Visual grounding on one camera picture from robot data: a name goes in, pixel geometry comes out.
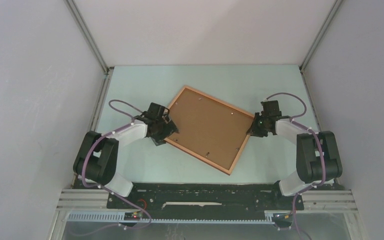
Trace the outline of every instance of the wooden edge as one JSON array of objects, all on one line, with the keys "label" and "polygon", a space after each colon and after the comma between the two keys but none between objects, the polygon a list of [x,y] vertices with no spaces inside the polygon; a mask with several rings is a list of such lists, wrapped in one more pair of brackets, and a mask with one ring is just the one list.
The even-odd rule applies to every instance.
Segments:
[{"label": "wooden edge", "polygon": [[230,169],[226,169],[226,168],[224,168],[224,167],[222,167],[222,166],[220,166],[220,165],[217,165],[216,163],[214,163],[214,162],[212,162],[212,161],[206,159],[205,157],[202,157],[201,155],[197,154],[196,152],[194,152],[194,151],[192,151],[192,150],[190,150],[190,149],[188,149],[188,148],[186,148],[186,147],[184,147],[184,146],[178,144],[177,142],[175,142],[175,141],[173,141],[173,140],[170,140],[170,139],[166,138],[165,141],[166,141],[167,143],[173,145],[174,147],[176,147],[176,148],[182,150],[183,152],[185,152],[185,153],[187,153],[187,154],[189,154],[189,155],[191,155],[191,156],[193,156],[193,157],[195,157],[195,158],[201,160],[202,162],[204,162],[204,163],[210,165],[211,167],[216,168],[216,169],[222,171],[222,172],[225,173],[225,174],[230,175],[230,174],[232,173],[232,171],[230,170],[230,169],[232,169],[232,167],[230,167]]},{"label": "wooden edge", "polygon": [[242,151],[244,150],[245,145],[247,144],[248,139],[250,138],[250,136],[251,135],[247,134],[245,139],[243,140],[242,145],[240,146],[239,151],[237,151],[237,154],[236,154],[236,156],[235,156],[235,158],[234,158],[234,160],[232,162],[232,165],[230,166],[229,170],[227,170],[227,172],[226,172],[228,175],[232,174],[233,168],[235,168],[236,164],[238,163],[239,157],[241,156]]},{"label": "wooden edge", "polygon": [[182,94],[183,91],[184,91],[185,89],[189,89],[189,90],[191,90],[191,91],[194,91],[194,92],[196,92],[196,93],[198,93],[198,94],[201,94],[201,95],[204,96],[204,97],[207,97],[207,98],[209,98],[209,99],[212,99],[212,100],[214,100],[214,101],[216,101],[216,102],[219,102],[219,103],[221,103],[221,104],[223,104],[223,105],[226,105],[227,107],[229,107],[229,108],[231,108],[231,109],[234,109],[234,110],[236,110],[236,111],[238,111],[238,112],[241,112],[241,113],[243,113],[243,114],[245,114],[245,115],[248,115],[248,116],[254,118],[254,114],[252,114],[252,113],[250,113],[250,112],[247,112],[247,111],[245,111],[245,110],[243,110],[243,109],[240,109],[239,107],[234,106],[234,105],[232,105],[232,104],[230,104],[230,103],[227,103],[227,102],[225,102],[225,101],[223,101],[223,100],[220,100],[220,99],[218,99],[218,98],[216,98],[216,97],[213,97],[213,96],[211,96],[211,95],[208,95],[208,94],[206,94],[205,92],[202,92],[202,91],[200,91],[200,90],[198,90],[198,89],[195,89],[195,88],[193,88],[193,87],[190,87],[190,86],[188,86],[188,85],[183,86],[183,88],[181,89],[181,91],[176,95],[176,97],[175,97],[175,98],[173,99],[173,101],[170,103],[170,105],[169,105],[168,108],[170,108],[170,107],[176,102],[176,100],[178,99],[178,97],[180,96],[180,94]]},{"label": "wooden edge", "polygon": [[181,90],[177,93],[177,95],[173,98],[173,100],[170,102],[170,104],[168,105],[168,109],[170,109],[172,106],[173,106],[173,104],[175,104],[175,102],[178,100],[178,98],[179,98],[179,96],[180,96],[180,94],[182,94],[183,93],[183,91],[186,89],[186,88],[188,88],[188,86],[183,86],[182,88],[181,88]]}]

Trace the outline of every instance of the brown board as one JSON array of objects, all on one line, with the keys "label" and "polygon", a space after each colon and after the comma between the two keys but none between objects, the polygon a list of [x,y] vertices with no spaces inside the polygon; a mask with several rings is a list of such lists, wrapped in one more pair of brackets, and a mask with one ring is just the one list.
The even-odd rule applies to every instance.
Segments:
[{"label": "brown board", "polygon": [[250,137],[254,115],[189,86],[168,108],[179,133],[166,142],[230,175]]}]

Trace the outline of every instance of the wooden frame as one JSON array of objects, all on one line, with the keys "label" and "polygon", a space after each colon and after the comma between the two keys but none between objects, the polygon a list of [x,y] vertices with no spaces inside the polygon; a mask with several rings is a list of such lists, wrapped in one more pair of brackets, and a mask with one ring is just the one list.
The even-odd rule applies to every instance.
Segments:
[{"label": "wooden frame", "polygon": [[[242,121],[242,122],[243,122],[243,123],[242,123],[242,126],[241,126],[242,129],[243,129],[244,127],[245,127],[245,128],[249,128],[249,127],[251,126],[252,121],[253,121],[253,119],[254,119],[254,114],[252,114],[252,113],[250,113],[250,112],[247,112],[247,111],[245,111],[245,110],[243,110],[243,109],[240,109],[240,108],[238,108],[238,107],[236,107],[236,106],[233,106],[232,104],[229,104],[229,103],[227,103],[227,102],[224,102],[224,101],[222,101],[222,100],[220,100],[220,99],[217,99],[217,98],[215,98],[215,97],[213,97],[213,96],[210,96],[210,95],[208,95],[208,94],[206,94],[206,93],[204,93],[204,92],[201,92],[201,91],[199,91],[199,90],[197,90],[197,89],[194,89],[194,88],[192,88],[192,87],[190,87],[190,86],[184,86],[184,87],[180,90],[180,92],[174,97],[173,101],[172,101],[172,102],[170,103],[170,105],[168,106],[169,109],[172,109],[172,107],[173,107],[175,104],[177,104],[177,101],[178,101],[179,97],[180,97],[186,90],[193,91],[194,93],[196,93],[196,94],[198,94],[198,95],[201,95],[202,98],[207,98],[207,99],[209,99],[209,100],[212,100],[212,101],[217,102],[218,104],[222,104],[223,106],[228,107],[228,108],[229,108],[229,110],[228,110],[228,111],[229,111],[229,114],[230,114],[230,111],[232,111],[232,113],[231,113],[232,115],[234,114],[234,112],[235,112],[235,113],[239,113],[240,115],[242,115],[242,116],[236,116],[237,118],[240,117],[240,118],[242,118],[242,119],[246,119],[246,120],[243,120],[243,121]],[[209,159],[207,158],[208,155],[206,155],[206,156],[202,156],[201,154],[198,154],[197,152],[195,152],[195,151],[193,151],[193,150],[191,150],[191,149],[185,147],[184,145],[180,144],[179,142],[177,142],[177,139],[176,139],[176,134],[177,134],[177,133],[173,134],[173,135],[170,136],[170,137],[167,137],[167,138],[165,139],[165,141],[166,141],[167,143],[173,145],[174,147],[176,147],[176,148],[178,148],[178,149],[184,151],[185,153],[188,153],[188,154],[192,155],[193,157],[195,157],[195,158],[201,160],[202,162],[204,162],[204,163],[206,163],[206,164],[208,164],[208,165],[210,165],[210,166],[212,166],[212,167],[214,167],[214,168],[216,168],[216,169],[218,169],[218,170],[220,170],[220,171],[222,171],[222,172],[224,172],[224,173],[230,175],[230,174],[232,173],[232,171],[233,171],[235,165],[237,164],[237,162],[238,162],[238,160],[239,160],[239,157],[241,156],[241,153],[242,153],[242,151],[244,150],[244,147],[245,147],[245,145],[247,144],[248,139],[249,139],[249,137],[250,137],[250,135],[246,134],[245,131],[243,131],[243,135],[240,136],[240,139],[242,139],[242,138],[244,137],[244,140],[243,140],[243,142],[241,143],[240,147],[239,147],[239,148],[236,148],[237,153],[236,153],[236,155],[234,156],[234,159],[233,159],[233,162],[231,163],[231,166],[228,167],[228,168],[227,168],[227,167],[223,167],[223,166],[221,166],[220,164],[217,164],[217,163],[215,163],[215,162],[209,160]]]}]

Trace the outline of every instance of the white wall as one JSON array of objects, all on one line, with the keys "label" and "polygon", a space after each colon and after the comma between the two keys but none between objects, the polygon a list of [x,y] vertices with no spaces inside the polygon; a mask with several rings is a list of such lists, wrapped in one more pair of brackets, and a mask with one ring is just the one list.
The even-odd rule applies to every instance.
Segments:
[{"label": "white wall", "polygon": [[0,240],[45,239],[103,73],[62,0],[0,0]]},{"label": "white wall", "polygon": [[341,181],[370,239],[384,240],[384,1],[344,1],[305,75],[322,128],[336,135]]},{"label": "white wall", "polygon": [[301,64],[335,0],[76,0],[109,66]]}]

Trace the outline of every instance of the light blue tabletop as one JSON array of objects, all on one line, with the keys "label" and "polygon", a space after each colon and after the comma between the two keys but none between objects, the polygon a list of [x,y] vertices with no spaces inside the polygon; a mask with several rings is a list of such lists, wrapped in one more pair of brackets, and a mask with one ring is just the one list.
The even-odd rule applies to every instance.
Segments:
[{"label": "light blue tabletop", "polygon": [[[250,113],[260,112],[263,99],[277,92],[301,97],[307,114],[298,122],[317,128],[310,101],[297,65],[200,65],[200,66],[117,66],[106,95],[97,131],[106,133],[130,119],[108,106],[119,99],[147,110],[151,102],[168,106],[184,85],[226,101]],[[290,96],[276,96],[283,115],[303,111]],[[127,106],[116,105],[137,115]],[[274,183],[295,171],[296,147],[280,136],[250,137],[232,174],[151,139],[138,140],[118,151],[117,171],[132,182],[144,183]]]}]

